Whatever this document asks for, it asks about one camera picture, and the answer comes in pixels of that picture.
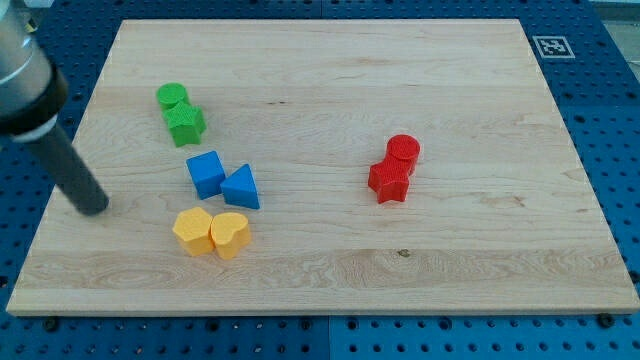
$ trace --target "blue block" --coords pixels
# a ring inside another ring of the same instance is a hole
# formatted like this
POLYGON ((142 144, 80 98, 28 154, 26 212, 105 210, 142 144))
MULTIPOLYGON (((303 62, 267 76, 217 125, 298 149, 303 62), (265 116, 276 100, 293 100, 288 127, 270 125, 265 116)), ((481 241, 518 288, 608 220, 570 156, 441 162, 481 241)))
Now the blue block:
POLYGON ((242 165, 221 184, 224 201, 229 205, 260 209, 258 189, 249 164, 242 165))
POLYGON ((187 167, 201 200, 222 192, 220 184, 224 181, 225 175, 217 152, 210 151, 192 157, 187 160, 187 167))

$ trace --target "yellow block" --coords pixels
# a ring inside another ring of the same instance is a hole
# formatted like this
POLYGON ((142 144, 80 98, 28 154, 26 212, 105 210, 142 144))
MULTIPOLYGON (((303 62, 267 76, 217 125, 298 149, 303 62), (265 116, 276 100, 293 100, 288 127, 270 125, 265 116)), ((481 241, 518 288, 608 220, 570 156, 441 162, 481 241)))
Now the yellow block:
POLYGON ((239 213, 218 214, 211 222, 211 237, 218 255, 225 260, 232 259, 251 242, 249 219, 239 213))
POLYGON ((211 239, 211 221, 213 218, 201 207, 182 211, 173 225, 180 246, 189 255, 198 256, 213 251, 211 239))

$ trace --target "toy block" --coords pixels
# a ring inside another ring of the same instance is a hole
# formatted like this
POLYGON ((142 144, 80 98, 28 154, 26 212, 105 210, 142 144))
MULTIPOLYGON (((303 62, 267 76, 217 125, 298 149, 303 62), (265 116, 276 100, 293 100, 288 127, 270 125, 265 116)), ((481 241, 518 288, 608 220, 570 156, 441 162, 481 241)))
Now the toy block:
POLYGON ((173 108, 165 110, 162 116, 167 122, 176 147, 200 144, 200 134, 207 128, 202 117, 202 109, 179 102, 173 108))
POLYGON ((178 103, 183 102, 190 105, 187 89, 179 83, 168 83, 162 85, 156 91, 156 99, 162 111, 172 109, 178 103))
POLYGON ((409 176, 415 171, 420 143, 409 135, 396 135, 387 143, 382 162, 369 170, 369 187, 378 194, 378 204, 389 200, 405 201, 409 176))
POLYGON ((224 201, 229 205, 260 209, 258 189, 249 164, 242 165, 220 184, 224 201))
POLYGON ((214 243, 211 239, 211 222, 213 217, 201 207, 182 211, 173 225, 173 233, 180 246, 189 255, 198 256, 212 252, 214 243))
POLYGON ((233 212, 218 214, 211 222, 211 238, 222 259, 233 259, 251 242, 249 219, 233 212))
POLYGON ((187 168, 201 200, 222 192, 220 184, 225 175, 217 152, 210 151, 188 159, 187 168))

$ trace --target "black cylinder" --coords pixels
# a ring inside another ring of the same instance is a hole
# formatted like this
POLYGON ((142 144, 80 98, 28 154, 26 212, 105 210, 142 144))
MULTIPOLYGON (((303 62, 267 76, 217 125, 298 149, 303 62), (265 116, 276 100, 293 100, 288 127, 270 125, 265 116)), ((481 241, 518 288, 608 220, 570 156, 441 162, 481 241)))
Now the black cylinder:
POLYGON ((107 208, 109 198, 95 180, 71 141, 59 125, 41 138, 24 143, 39 158, 60 190, 84 215, 96 215, 107 208))

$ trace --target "wooden board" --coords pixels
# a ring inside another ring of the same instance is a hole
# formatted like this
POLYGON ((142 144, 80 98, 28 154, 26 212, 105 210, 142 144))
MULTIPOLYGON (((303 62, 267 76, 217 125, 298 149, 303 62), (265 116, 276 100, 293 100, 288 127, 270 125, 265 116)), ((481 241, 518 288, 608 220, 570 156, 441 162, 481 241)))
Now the wooden board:
POLYGON ((125 21, 75 145, 111 195, 54 191, 15 315, 551 314, 639 302, 516 20, 125 21), (175 148, 155 102, 185 84, 209 124, 175 148), (378 205, 387 139, 423 146, 378 205), (232 261, 185 255, 185 160, 250 162, 263 208, 232 261))

